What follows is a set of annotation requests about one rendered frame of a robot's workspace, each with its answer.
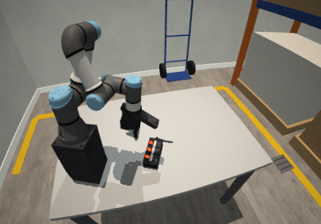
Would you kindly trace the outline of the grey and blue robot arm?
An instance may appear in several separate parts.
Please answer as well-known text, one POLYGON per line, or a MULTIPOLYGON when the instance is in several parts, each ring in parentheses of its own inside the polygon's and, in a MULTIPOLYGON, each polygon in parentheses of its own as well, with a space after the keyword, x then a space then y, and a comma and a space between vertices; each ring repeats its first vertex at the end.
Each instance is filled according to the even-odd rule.
POLYGON ((84 141, 89 135, 88 125, 78 112, 85 100, 90 109, 98 111, 116 93, 125 95, 127 110, 135 112, 141 108, 142 79, 139 76, 103 75, 102 82, 99 81, 91 61, 94 43, 100 36, 101 28, 94 21, 69 25, 62 32, 62 51, 74 73, 70 76, 70 85, 53 89, 48 100, 58 122, 58 137, 68 146, 84 141))

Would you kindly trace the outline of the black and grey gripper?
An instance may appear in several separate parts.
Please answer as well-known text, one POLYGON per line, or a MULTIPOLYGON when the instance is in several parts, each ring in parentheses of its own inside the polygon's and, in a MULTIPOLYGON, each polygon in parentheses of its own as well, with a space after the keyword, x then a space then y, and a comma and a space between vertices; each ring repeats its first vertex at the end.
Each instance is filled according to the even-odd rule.
POLYGON ((122 117, 120 119, 120 129, 129 130, 130 132, 126 132, 126 135, 133 137, 134 140, 137 141, 139 136, 141 121, 134 118, 134 115, 141 112, 142 105, 140 110, 132 112, 126 109, 125 102, 123 102, 122 106, 120 107, 120 110, 122 111, 122 117), (123 114, 123 111, 124 111, 124 114, 123 114))

